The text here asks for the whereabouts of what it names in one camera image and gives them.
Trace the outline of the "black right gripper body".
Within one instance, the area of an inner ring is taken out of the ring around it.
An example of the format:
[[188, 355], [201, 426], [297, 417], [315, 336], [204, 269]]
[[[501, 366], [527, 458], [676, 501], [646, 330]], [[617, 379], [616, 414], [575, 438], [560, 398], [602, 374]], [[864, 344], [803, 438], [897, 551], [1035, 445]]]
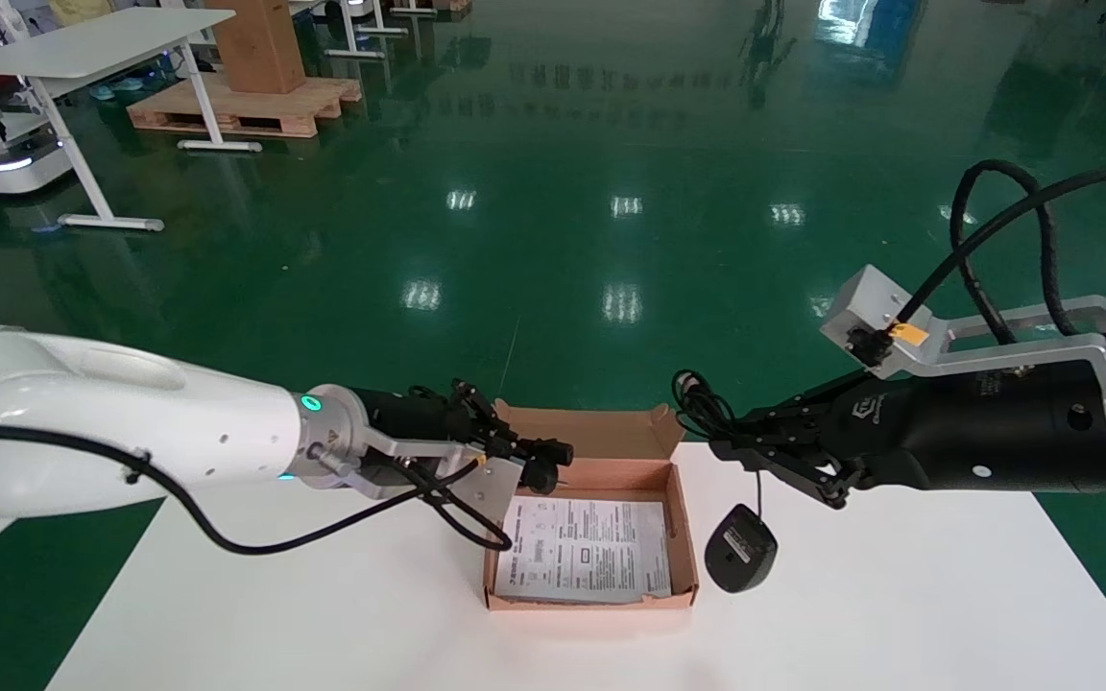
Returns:
[[863, 489], [1106, 491], [1106, 416], [1087, 363], [865, 381], [839, 398], [839, 460]]

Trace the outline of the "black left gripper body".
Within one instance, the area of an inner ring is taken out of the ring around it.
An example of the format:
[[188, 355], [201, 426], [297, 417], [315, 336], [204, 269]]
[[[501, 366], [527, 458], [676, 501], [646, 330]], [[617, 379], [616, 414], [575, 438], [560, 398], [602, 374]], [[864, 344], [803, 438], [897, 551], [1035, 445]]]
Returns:
[[361, 402], [372, 429], [392, 439], [462, 442], [472, 428], [465, 404], [422, 388], [417, 396], [363, 389]]

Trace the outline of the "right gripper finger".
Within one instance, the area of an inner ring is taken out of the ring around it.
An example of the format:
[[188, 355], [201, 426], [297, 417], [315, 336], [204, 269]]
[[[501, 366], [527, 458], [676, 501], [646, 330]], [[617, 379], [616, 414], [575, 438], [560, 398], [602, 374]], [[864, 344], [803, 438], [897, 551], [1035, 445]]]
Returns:
[[790, 456], [774, 447], [728, 439], [714, 439], [709, 449], [720, 461], [733, 461], [758, 478], [766, 472], [790, 488], [816, 500], [822, 506], [846, 507], [852, 490], [860, 485], [863, 468], [832, 464], [834, 473], [826, 472], [810, 461]]
[[863, 397], [860, 388], [803, 392], [742, 415], [734, 435], [765, 444], [834, 443], [863, 421], [854, 415]]

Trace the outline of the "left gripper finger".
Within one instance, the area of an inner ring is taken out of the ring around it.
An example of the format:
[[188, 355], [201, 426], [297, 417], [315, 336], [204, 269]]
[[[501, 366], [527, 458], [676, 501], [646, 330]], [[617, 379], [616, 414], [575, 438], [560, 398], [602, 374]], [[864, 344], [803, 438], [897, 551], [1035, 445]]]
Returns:
[[517, 469], [514, 486], [518, 489], [547, 495], [557, 488], [559, 443], [484, 443], [480, 451], [489, 459], [499, 459], [503, 469]]
[[486, 394], [462, 379], [451, 380], [449, 406], [465, 420], [453, 421], [452, 437], [457, 441], [479, 443], [493, 458], [539, 461], [547, 465], [570, 465], [574, 459], [572, 444], [559, 439], [530, 439], [515, 432], [497, 412]]

